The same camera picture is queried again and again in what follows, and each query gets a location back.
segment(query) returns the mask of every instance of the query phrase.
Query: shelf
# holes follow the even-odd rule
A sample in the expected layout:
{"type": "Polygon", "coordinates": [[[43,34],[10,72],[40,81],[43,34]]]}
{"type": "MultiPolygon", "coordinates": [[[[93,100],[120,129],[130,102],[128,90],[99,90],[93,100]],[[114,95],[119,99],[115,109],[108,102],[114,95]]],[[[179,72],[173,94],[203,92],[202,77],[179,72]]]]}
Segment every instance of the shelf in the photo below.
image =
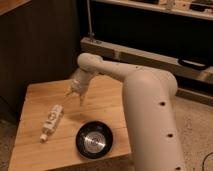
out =
{"type": "Polygon", "coordinates": [[[186,10],[186,8],[189,7],[189,2],[185,2],[185,1],[181,1],[181,0],[176,0],[176,1],[171,0],[174,3],[174,5],[172,5],[171,9],[168,9],[168,8],[170,8],[170,7],[168,7],[168,4],[162,5],[164,3],[161,3],[161,0],[159,1],[160,4],[149,4],[149,3],[129,1],[129,0],[93,0],[93,1],[107,3],[107,4],[114,4],[114,5],[122,5],[122,6],[131,7],[131,8],[151,10],[151,11],[156,11],[156,12],[181,15],[181,16],[186,16],[186,17],[213,20],[213,14],[211,14],[211,13],[197,12],[194,10],[186,10]]]}

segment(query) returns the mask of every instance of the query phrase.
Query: cable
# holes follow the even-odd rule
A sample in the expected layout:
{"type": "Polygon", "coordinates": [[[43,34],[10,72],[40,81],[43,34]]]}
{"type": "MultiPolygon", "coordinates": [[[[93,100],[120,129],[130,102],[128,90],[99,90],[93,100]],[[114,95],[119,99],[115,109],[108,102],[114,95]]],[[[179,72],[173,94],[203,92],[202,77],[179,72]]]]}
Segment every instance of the cable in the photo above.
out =
{"type": "Polygon", "coordinates": [[[202,171],[205,171],[205,161],[206,161],[206,159],[207,159],[210,155],[212,155],[212,154],[213,154],[213,152],[207,154],[207,155],[204,157],[203,162],[202,162],[202,171]]]}

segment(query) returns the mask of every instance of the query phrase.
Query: metal frame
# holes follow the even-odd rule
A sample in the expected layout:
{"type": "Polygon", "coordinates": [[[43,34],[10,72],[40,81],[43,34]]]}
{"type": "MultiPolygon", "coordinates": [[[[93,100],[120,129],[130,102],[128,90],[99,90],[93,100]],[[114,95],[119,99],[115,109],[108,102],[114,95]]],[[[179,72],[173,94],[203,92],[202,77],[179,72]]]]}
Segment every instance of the metal frame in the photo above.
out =
{"type": "MultiPolygon", "coordinates": [[[[100,40],[91,41],[88,37],[81,40],[81,48],[85,52],[94,53],[117,61],[165,69],[177,76],[213,84],[213,67],[209,67],[204,71],[198,71],[179,65],[177,59],[173,57],[120,46],[100,40]]],[[[210,95],[204,95],[202,93],[185,89],[179,89],[178,95],[213,106],[213,97],[210,95]]]]}

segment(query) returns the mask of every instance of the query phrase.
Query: robot arm segment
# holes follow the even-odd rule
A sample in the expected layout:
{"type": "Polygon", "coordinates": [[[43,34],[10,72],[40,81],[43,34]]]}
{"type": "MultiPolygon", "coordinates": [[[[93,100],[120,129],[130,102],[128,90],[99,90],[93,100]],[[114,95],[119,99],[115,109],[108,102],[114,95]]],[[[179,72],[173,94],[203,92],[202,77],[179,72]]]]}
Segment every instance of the robot arm segment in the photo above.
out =
{"type": "Polygon", "coordinates": [[[163,70],[104,61],[83,53],[78,57],[71,91],[83,95],[98,73],[123,83],[123,106],[136,171],[186,171],[170,97],[174,76],[163,70]]]}

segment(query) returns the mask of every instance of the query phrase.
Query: small white object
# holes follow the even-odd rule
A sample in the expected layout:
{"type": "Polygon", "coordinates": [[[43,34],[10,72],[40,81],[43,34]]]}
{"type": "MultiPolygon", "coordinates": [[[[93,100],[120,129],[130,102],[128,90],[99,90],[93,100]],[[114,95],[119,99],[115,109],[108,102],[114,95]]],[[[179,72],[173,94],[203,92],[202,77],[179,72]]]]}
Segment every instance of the small white object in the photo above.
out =
{"type": "Polygon", "coordinates": [[[48,115],[47,120],[43,124],[42,135],[40,136],[41,143],[46,142],[48,136],[55,131],[62,115],[63,107],[61,105],[53,106],[50,114],[48,115]]]}

